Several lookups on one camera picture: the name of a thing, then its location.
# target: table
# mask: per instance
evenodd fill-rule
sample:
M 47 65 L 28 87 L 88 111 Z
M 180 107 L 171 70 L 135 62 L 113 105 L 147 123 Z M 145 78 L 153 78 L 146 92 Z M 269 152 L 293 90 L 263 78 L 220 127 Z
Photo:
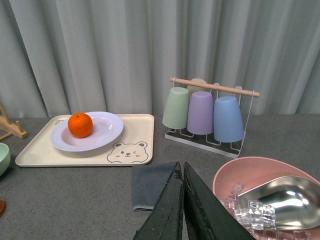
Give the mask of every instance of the table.
M 0 176 L 0 198 L 7 204 L 0 239 L 132 239 L 150 214 L 133 212 L 132 168 L 21 168 L 15 158 L 50 118 L 19 120 L 29 136 L 2 141 L 10 148 L 11 163 Z M 178 161 L 183 168 L 188 162 L 211 189 L 217 170 L 232 159 L 165 139 L 166 130 L 161 116 L 155 116 L 149 164 Z M 250 116 L 239 157 L 246 156 L 277 159 L 320 180 L 320 114 Z M 182 239 L 188 239 L 185 224 Z

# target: curtain fold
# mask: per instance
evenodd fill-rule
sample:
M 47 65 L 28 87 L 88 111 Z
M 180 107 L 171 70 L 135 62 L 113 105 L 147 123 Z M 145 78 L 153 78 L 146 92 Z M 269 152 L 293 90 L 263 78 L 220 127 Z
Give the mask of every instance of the curtain fold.
M 320 113 L 319 12 L 317 0 L 4 0 L 0 101 L 12 118 L 160 115 L 178 77 L 259 91 L 251 114 Z

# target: bear cartoon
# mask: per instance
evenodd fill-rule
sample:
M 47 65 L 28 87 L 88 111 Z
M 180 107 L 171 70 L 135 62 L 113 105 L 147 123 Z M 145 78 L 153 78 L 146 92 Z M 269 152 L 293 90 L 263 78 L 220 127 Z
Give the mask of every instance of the bear cartoon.
M 148 159 L 146 152 L 147 143 L 139 141 L 136 144 L 125 144 L 122 141 L 118 141 L 113 144 L 113 150 L 108 154 L 106 159 L 110 163 L 143 163 Z

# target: stainless steel scoop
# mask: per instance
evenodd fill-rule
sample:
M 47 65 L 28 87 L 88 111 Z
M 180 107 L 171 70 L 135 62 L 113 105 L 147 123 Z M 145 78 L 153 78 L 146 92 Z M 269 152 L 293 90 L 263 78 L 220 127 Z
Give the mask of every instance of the stainless steel scoop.
M 311 229 L 320 226 L 320 186 L 299 176 L 283 176 L 238 196 L 235 209 L 259 200 L 275 210 L 277 230 Z

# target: gray cloth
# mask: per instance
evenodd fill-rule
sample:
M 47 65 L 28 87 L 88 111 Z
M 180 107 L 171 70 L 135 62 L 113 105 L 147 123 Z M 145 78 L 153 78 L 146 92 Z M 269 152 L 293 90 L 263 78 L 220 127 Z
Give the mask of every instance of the gray cloth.
M 134 211 L 152 210 L 176 162 L 132 167 L 132 206 Z

